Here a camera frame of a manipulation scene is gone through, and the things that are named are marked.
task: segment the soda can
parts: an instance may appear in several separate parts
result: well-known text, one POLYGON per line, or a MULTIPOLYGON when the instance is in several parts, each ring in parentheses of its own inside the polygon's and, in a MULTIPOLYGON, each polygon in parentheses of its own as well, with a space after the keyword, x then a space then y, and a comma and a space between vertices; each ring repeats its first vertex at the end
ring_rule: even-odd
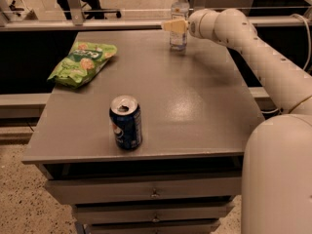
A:
POLYGON ((109 110, 117 145, 125 150, 136 149, 142 142, 140 107, 130 96, 112 100, 109 110))

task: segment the plastic bottle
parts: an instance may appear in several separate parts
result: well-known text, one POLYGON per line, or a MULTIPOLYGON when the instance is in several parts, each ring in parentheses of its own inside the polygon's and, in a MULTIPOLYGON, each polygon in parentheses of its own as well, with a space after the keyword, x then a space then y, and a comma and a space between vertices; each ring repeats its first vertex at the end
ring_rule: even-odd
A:
MULTIPOLYGON (((189 3, 188 0, 175 0, 172 5, 172 19, 188 19, 189 3)), ((173 50, 183 51, 186 48, 187 32, 178 34, 170 33, 170 45, 173 50)))

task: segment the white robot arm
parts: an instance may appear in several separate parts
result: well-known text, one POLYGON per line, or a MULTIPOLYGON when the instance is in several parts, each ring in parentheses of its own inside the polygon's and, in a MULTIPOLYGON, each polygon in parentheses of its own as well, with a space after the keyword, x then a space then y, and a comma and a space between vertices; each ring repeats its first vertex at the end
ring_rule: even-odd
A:
POLYGON ((189 33, 236 50, 284 115, 252 133, 245 150, 242 233, 312 233, 312 77, 256 34, 243 13, 201 10, 189 33))

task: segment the snack bag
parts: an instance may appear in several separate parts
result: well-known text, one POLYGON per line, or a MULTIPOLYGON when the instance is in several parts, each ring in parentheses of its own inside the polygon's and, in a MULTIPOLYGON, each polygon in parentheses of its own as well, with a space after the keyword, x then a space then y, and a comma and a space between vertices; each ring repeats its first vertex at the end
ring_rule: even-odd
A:
POLYGON ((79 88, 89 83, 116 53, 114 45, 75 42, 69 55, 55 67, 48 81, 79 88))

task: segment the table top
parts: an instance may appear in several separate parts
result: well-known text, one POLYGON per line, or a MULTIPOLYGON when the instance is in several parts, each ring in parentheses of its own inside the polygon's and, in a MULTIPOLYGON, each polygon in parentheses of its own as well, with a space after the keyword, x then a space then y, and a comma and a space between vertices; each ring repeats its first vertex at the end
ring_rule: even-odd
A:
POLYGON ((263 117, 227 49, 188 35, 173 52, 162 30, 80 32, 79 41, 113 44, 118 53, 88 85, 56 86, 24 153, 25 164, 172 159, 243 154, 263 117), (141 146, 120 149, 111 101, 135 97, 141 146))

